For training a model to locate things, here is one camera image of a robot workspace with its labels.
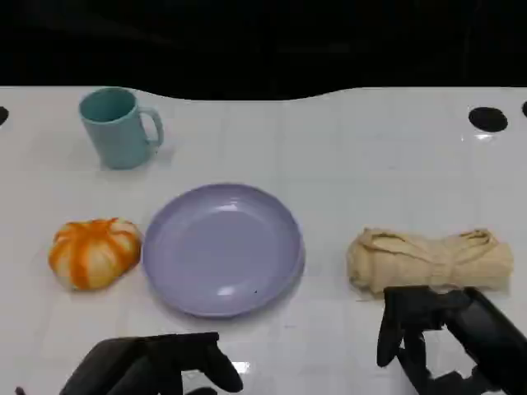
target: rolled towel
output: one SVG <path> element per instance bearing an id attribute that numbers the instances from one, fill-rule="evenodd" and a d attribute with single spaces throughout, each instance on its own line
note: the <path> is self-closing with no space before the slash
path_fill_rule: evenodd
<path id="1" fill-rule="evenodd" d="M 350 281 L 374 294 L 387 286 L 501 288 L 512 269 L 509 245 L 485 229 L 427 239 L 365 228 L 347 250 Z"/>

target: orange and white pumpkin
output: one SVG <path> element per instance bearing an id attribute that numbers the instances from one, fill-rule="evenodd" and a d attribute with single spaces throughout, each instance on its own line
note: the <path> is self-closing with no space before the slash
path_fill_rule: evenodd
<path id="1" fill-rule="evenodd" d="M 49 265 L 65 286 L 93 290 L 111 284 L 140 256 L 141 234 L 132 222 L 69 222 L 54 237 Z"/>

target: teal mug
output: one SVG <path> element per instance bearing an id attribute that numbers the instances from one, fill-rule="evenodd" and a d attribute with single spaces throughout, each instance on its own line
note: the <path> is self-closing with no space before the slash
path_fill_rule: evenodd
<path id="1" fill-rule="evenodd" d="M 110 169 L 132 169 L 146 162 L 163 143 L 163 124 L 157 111 L 138 106 L 132 92 L 102 88 L 79 104 L 82 122 L 99 157 Z M 157 140 L 148 140 L 141 114 L 152 117 Z"/>

